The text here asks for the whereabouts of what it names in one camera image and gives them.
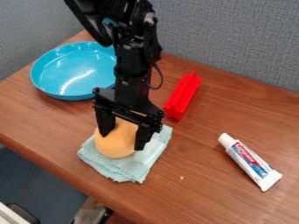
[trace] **wooden table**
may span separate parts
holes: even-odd
[[[83,31],[67,43],[92,40]],[[114,183],[79,159],[96,119],[90,101],[60,101],[27,66],[0,83],[0,143],[135,223],[299,222],[299,94],[164,54],[162,107],[183,74],[204,78],[143,185]],[[262,193],[218,143],[228,132],[284,174]]]

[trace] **light blue towel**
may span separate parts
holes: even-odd
[[[146,176],[155,164],[156,159],[164,152],[164,148],[172,137],[172,128],[163,126],[162,132],[154,133],[151,141],[144,149],[136,151],[131,156],[108,158],[103,156],[95,145],[95,137],[82,145],[79,157],[90,164],[96,171],[116,182],[138,182],[143,184]]]

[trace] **red object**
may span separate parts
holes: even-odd
[[[172,91],[171,97],[163,106],[166,118],[174,118],[180,121],[183,113],[190,105],[194,94],[202,84],[203,78],[196,76],[196,72],[186,74]]]

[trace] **white tube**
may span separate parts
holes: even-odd
[[[267,191],[283,177],[283,174],[274,170],[259,155],[227,133],[220,135],[219,142],[243,171],[255,180],[262,191]]]

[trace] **toothpaste cap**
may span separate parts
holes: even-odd
[[[235,139],[227,133],[223,133],[219,136],[219,142],[223,145],[223,147],[227,149],[234,144]]]

